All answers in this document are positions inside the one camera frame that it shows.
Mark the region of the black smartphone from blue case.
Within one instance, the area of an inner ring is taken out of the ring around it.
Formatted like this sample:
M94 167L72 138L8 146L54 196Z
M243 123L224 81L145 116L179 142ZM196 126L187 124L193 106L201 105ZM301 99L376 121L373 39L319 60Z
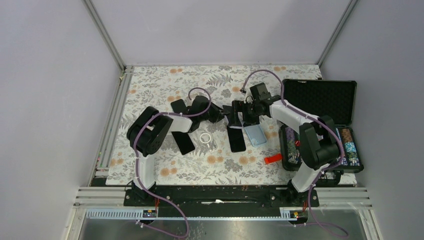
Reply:
M232 153L240 153L246 150L243 131L240 128L227 127L228 141Z

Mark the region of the phone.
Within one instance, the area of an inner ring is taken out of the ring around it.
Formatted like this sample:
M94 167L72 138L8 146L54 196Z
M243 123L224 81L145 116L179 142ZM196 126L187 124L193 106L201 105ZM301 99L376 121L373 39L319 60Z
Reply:
M265 133L259 124L245 126L243 129L253 147L259 147L267 143Z
M231 129L239 129L239 130L242 130L244 127L241 125L241 126L236 126L236 125L233 125L233 126L229 126Z

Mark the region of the small black smartphone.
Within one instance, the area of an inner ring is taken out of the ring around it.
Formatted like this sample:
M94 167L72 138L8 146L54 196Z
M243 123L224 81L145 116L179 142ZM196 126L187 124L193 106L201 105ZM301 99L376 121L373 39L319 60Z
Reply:
M190 110L190 106L186 105L183 99L171 102L170 106L175 114L182 117L186 117Z

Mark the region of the large black smartphone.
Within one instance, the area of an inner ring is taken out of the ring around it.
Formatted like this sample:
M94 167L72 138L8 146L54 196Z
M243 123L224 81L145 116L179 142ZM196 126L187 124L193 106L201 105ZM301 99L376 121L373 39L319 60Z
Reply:
M173 131L171 134L183 156L195 150L195 145L193 144L188 133Z

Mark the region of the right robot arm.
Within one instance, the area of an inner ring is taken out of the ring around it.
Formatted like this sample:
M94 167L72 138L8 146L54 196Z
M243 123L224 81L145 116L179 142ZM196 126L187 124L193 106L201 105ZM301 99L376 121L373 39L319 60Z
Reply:
M318 117L295 107L282 94L272 95L264 83L252 86L250 93L251 101L234 100L230 106L224 107L228 126L242 128L257 125L261 116L267 116L298 134L302 163L288 183L286 198L291 205L299 206L307 199L306 191L315 186L320 175L339 165L345 156L334 121L327 115Z

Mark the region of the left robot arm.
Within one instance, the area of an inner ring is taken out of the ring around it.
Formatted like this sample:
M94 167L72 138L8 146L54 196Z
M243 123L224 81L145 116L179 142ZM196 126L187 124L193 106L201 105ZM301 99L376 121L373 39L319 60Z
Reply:
M131 189L136 199L144 206L155 200L155 158L168 134L171 134L180 153L187 155L193 151L202 154L218 148L213 134L200 127L202 122L216 124L223 120L229 110L198 95L186 105L178 99L171 104L173 113L160 112L149 106L129 127L126 137L136 152L135 177Z

